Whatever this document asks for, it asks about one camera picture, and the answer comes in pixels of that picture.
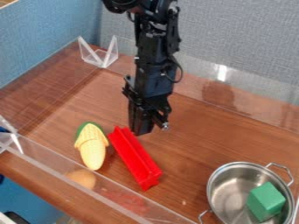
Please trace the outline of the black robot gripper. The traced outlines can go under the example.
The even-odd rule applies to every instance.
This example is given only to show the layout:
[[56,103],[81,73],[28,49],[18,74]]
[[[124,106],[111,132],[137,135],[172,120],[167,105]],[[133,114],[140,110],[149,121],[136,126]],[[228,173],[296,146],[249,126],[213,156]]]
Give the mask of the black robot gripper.
[[124,77],[123,94],[128,99],[128,125],[136,136],[152,132],[153,126],[168,127],[172,112],[168,96],[173,91],[172,66],[143,64],[136,67],[135,76]]

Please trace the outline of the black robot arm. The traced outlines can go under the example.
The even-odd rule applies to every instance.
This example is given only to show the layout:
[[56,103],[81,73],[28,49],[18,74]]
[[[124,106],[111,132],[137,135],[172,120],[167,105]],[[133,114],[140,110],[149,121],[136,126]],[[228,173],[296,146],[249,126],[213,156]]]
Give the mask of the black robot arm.
[[128,99],[128,125],[135,135],[153,127],[168,127],[172,112],[168,96],[181,81],[177,0],[103,0],[109,12],[127,14],[135,23],[135,76],[125,77],[123,94]]

